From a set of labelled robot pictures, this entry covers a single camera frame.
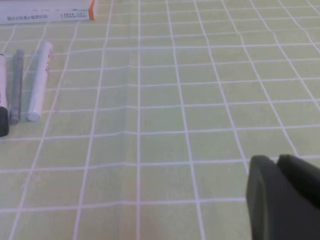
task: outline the pen cap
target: pen cap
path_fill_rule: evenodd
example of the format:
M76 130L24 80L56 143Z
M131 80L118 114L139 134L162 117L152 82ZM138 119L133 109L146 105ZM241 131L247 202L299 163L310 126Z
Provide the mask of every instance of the pen cap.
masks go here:
M0 137L7 136L9 133L8 102L6 88L6 58L2 54L0 54Z
M0 106L0 137L7 136L9 134L9 114L8 109Z
M32 87L30 104L26 114L26 118L30 121L40 121L41 119L52 49L53 46L50 42L45 42L42 45L38 67Z

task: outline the black plastic object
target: black plastic object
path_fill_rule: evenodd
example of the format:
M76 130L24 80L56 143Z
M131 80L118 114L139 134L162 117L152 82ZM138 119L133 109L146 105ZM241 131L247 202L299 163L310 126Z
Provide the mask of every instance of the black plastic object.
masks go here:
M251 159L246 200L253 240L320 240L320 169L291 155Z
M0 137L7 136L9 134L9 115L8 109L0 106Z

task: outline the green grid tablecloth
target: green grid tablecloth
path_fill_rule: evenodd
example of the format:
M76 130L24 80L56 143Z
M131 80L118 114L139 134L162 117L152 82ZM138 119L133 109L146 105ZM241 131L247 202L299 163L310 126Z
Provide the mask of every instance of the green grid tablecloth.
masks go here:
M101 0L0 31L24 113L54 46L41 122L0 139L0 240L249 240L250 157L320 163L318 0Z

